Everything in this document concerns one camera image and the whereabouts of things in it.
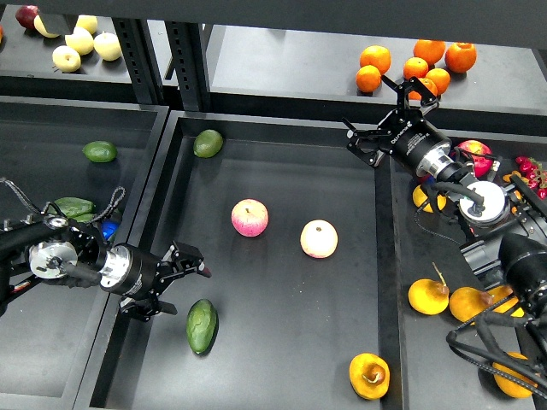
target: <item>artificial fruit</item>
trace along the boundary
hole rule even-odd
[[[409,289],[409,303],[414,310],[423,314],[439,314],[443,312],[449,303],[450,291],[443,274],[433,263],[441,282],[429,278],[416,280]]]
[[[36,30],[38,30],[38,32],[39,32],[40,34],[42,34],[44,37],[47,37],[47,38],[59,37],[59,34],[54,34],[54,33],[52,33],[52,32],[48,32],[48,31],[45,29],[44,23],[42,22],[42,19],[40,18],[39,15],[37,15],[36,17],[34,17],[34,27],[35,27]]]
[[[475,177],[480,178],[486,173],[488,173],[488,171],[490,171],[493,160],[489,158],[485,158],[484,156],[480,156],[480,155],[491,155],[492,151],[487,145],[484,145],[480,141],[469,139],[467,141],[464,141],[463,143],[459,143],[457,147],[471,153],[471,156],[473,157],[473,162],[474,162]]]
[[[93,40],[95,51],[107,62],[121,57],[121,46],[118,37],[111,32],[102,32]]]
[[[65,36],[65,42],[81,56],[93,51],[93,37],[83,27],[75,27],[72,34]]]
[[[232,225],[244,237],[257,237],[268,226],[268,210],[256,199],[244,199],[232,209]]]
[[[322,259],[334,253],[338,245],[336,229],[325,220],[312,220],[300,235],[302,250],[312,258]]]
[[[34,19],[38,15],[37,6],[20,6],[15,13],[15,18],[23,27],[28,30],[35,30]]]
[[[76,26],[86,29],[90,34],[95,34],[98,26],[97,17],[94,15],[79,15]]]
[[[78,51],[67,45],[60,45],[54,49],[52,58],[56,67],[64,73],[73,73],[81,66]]]
[[[516,359],[527,360],[527,357],[525,355],[520,354],[518,352],[508,352],[507,354]],[[513,376],[514,378],[518,378],[519,380],[522,380],[523,382],[531,384],[534,387],[538,387],[538,385],[534,383],[532,380],[525,378],[520,373],[515,372],[513,369],[509,369],[508,367],[500,365],[499,363],[496,363],[496,362],[492,363],[492,367],[494,367],[495,369],[501,370],[502,372],[506,372],[510,374],[511,376]],[[497,386],[502,390],[503,393],[511,397],[514,397],[515,399],[526,399],[527,397],[530,397],[532,395],[532,392],[529,389],[526,389],[518,385],[517,383],[514,383],[508,380],[507,378],[504,378],[497,374],[494,374],[494,380],[496,381]]]
[[[361,353],[350,363],[350,381],[351,387],[360,397],[376,400],[389,389],[390,368],[376,354]]]

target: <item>black cable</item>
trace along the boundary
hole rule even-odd
[[[418,209],[416,209],[416,212],[414,213],[414,222],[418,225],[418,227],[420,229],[422,229],[423,231],[435,236],[435,237],[441,237],[443,239],[447,239],[453,243],[455,243],[456,245],[460,246],[461,243],[457,242],[455,239],[451,238],[451,237],[447,237],[446,235],[443,235],[442,233],[438,233],[438,232],[435,232],[435,231],[431,231],[430,229],[427,229],[425,226],[423,226],[420,221],[418,220],[418,217],[420,216],[420,213],[423,211],[423,209],[429,205],[429,200],[426,199]]]
[[[93,219],[91,219],[88,223],[91,224],[93,222],[97,222],[99,220],[105,220],[108,217],[112,215],[112,213],[118,208],[118,205],[120,205],[121,200],[126,195],[126,189],[122,186],[116,187],[114,189],[114,192],[112,193],[112,197],[110,197],[109,205],[98,215],[94,216]]]
[[[0,183],[5,184],[10,188],[15,193],[17,198],[19,198],[19,201],[21,201],[26,209],[34,212],[35,214],[40,214],[40,209],[36,205],[34,205],[30,199],[28,199],[28,196],[26,196],[21,188],[19,188],[16,184],[4,177],[0,178]]]
[[[539,390],[537,387],[533,386],[532,384],[529,384],[529,383],[525,382],[524,380],[522,380],[520,378],[516,378],[515,376],[512,376],[512,375],[510,375],[510,374],[508,374],[508,373],[506,373],[502,370],[496,369],[493,366],[487,365],[485,363],[481,363],[480,361],[475,360],[472,357],[462,353],[460,350],[458,350],[456,348],[456,346],[453,346],[451,344],[451,342],[448,342],[448,343],[449,343],[450,350],[452,350],[455,354],[460,356],[462,359],[464,359],[464,360],[468,361],[469,363],[477,366],[479,369],[484,370],[485,372],[489,372],[490,374],[497,374],[498,376],[501,376],[502,378],[506,378],[510,382],[518,384],[520,387],[528,389],[532,393],[534,393],[534,394],[540,396],[541,398],[547,400],[547,394],[545,394],[543,391]],[[464,347],[472,348],[472,346],[468,346],[468,345],[465,345],[465,344],[462,344],[462,343],[459,343],[459,342],[454,342],[454,344],[459,344],[459,345],[462,345]],[[476,353],[476,354],[478,356],[484,357],[485,359],[489,359],[488,357],[486,357],[486,356],[490,356],[488,354],[488,352],[485,352],[484,350],[480,350],[480,353]],[[499,363],[503,366],[506,366],[506,367],[510,368],[511,370],[514,370],[515,372],[518,372],[519,374],[522,374],[526,378],[529,378],[530,380],[532,380],[535,383],[538,383],[538,380],[539,380],[541,383],[538,383],[538,385],[541,385],[542,387],[547,389],[547,387],[546,387],[547,384],[545,383],[545,381],[542,378],[540,378],[539,376],[537,376],[535,373],[528,372],[528,371],[521,372],[519,370],[514,369],[514,366],[516,366],[515,362],[503,363],[505,360],[503,360],[501,358],[497,358],[494,355],[492,355],[489,360],[491,360],[492,362],[495,362],[495,363]]]
[[[547,400],[547,394],[545,394],[543,391],[537,389],[533,385],[531,385],[531,384],[529,384],[529,383],[527,383],[527,382],[525,382],[525,381],[523,381],[519,378],[516,378],[515,376],[512,376],[512,375],[510,375],[510,374],[508,374],[504,371],[498,370],[498,369],[496,369],[492,366],[481,363],[481,362],[473,359],[472,357],[470,357],[470,356],[468,356],[468,355],[466,355],[466,354],[464,354],[464,353],[462,353],[461,351],[458,350],[458,349],[464,350],[464,351],[467,351],[471,354],[475,354],[477,356],[480,356],[484,359],[487,359],[487,360],[490,360],[492,362],[499,363],[500,365],[506,366],[509,369],[513,370],[514,372],[518,372],[522,376],[532,380],[534,383],[538,384],[539,386],[541,386],[542,388],[547,390],[547,381],[544,380],[543,378],[541,378],[540,376],[538,376],[533,371],[530,371],[528,369],[528,367],[530,367],[529,365],[527,365],[527,366],[521,365],[520,363],[518,363],[516,361],[516,359],[511,358],[508,354],[506,354],[505,356],[501,355],[501,354],[493,354],[490,351],[483,350],[481,348],[475,348],[474,346],[469,346],[467,344],[460,343],[456,340],[458,333],[460,333],[461,331],[464,331],[466,329],[470,329],[470,326],[471,326],[472,323],[475,323],[475,322],[480,323],[480,321],[481,321],[480,318],[484,318],[487,322],[490,321],[491,317],[489,316],[489,314],[493,314],[494,313],[493,310],[495,308],[498,308],[499,306],[502,306],[505,302],[507,302],[512,297],[514,297],[513,294],[507,295],[501,301],[498,301],[498,302],[494,303],[493,305],[489,306],[487,309],[485,309],[482,312],[474,315],[471,319],[469,319],[466,322],[459,325],[454,331],[451,331],[446,336],[446,342],[449,344],[450,349],[454,353],[456,353],[458,356],[462,357],[464,360],[476,365],[478,368],[480,368],[480,369],[482,369],[486,372],[489,372],[491,374],[497,374],[497,375],[499,375],[503,378],[506,378],[509,381],[511,381],[515,384],[518,384],[521,387],[523,387],[525,389],[528,389],[532,393],[535,393],[536,395],[539,395],[542,398],[544,398],[545,400]],[[485,335],[483,330],[481,330],[481,332],[478,331],[478,334],[481,337],[481,340],[483,341],[483,343],[486,342],[488,344],[491,344],[491,339],[490,339],[491,334],[490,335],[488,335],[488,334]]]

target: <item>black shelf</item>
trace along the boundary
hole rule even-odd
[[[23,4],[22,0],[14,3]],[[145,0],[45,1],[37,0],[44,12],[58,14],[108,15],[131,19],[182,21],[395,38],[438,38],[479,44],[497,44],[547,49],[544,22],[547,5],[535,0],[499,0],[496,6],[463,0],[430,7],[420,2],[329,0],[225,3],[216,0],[167,0],[161,5]]]

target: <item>orange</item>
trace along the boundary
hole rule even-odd
[[[427,89],[433,93],[434,96],[437,95],[437,86],[430,79],[419,79]],[[411,91],[409,93],[409,99],[411,100],[421,100],[421,96],[417,91]]]
[[[420,57],[430,66],[443,58],[446,44],[438,40],[418,40],[414,46],[414,57]]]
[[[443,70],[442,68],[434,68],[426,74],[426,78],[430,79],[437,86],[437,95],[440,96],[443,94],[448,85],[450,84],[450,74],[448,71]]]
[[[375,66],[384,75],[391,66],[391,53],[386,47],[371,45],[361,53],[359,63],[361,67]]]
[[[428,71],[429,64],[427,64],[427,61],[420,57],[410,57],[404,63],[403,76],[405,79],[410,79],[410,77],[418,77],[421,79],[426,77]]]
[[[517,359],[526,360],[525,355],[517,353],[517,352],[508,352],[507,354]],[[520,380],[523,380],[531,384],[534,387],[538,387],[538,385],[535,384],[533,381],[529,380],[528,378],[525,378],[521,374],[515,372],[514,370],[509,369],[506,366],[500,365],[499,363],[493,363],[492,366],[495,369],[506,372],[510,374],[511,376],[514,376],[516,378],[519,378]],[[518,384],[511,382],[507,378],[498,376],[497,374],[494,374],[494,380],[496,380],[496,384],[499,386],[499,388],[502,390],[503,393],[505,393],[506,395],[510,395],[511,397],[514,397],[515,399],[526,399],[527,397],[530,397],[532,395],[532,392],[530,390],[525,389],[524,387],[520,387]]]
[[[446,67],[454,73],[465,73],[477,61],[477,49],[471,43],[453,43],[444,55]]]
[[[382,76],[379,69],[375,66],[361,67],[356,75],[356,83],[362,92],[373,92],[382,82]]]

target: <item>green avocado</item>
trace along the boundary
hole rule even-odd
[[[85,157],[91,162],[111,162],[118,155],[118,149],[108,141],[93,141],[83,149]]]
[[[67,196],[55,200],[55,204],[59,209],[68,217],[76,218],[85,214],[93,214],[95,204],[86,199],[75,198],[73,196]]]
[[[209,348],[217,321],[218,314],[211,301],[200,299],[192,305],[186,318],[186,338],[194,353],[201,354]]]

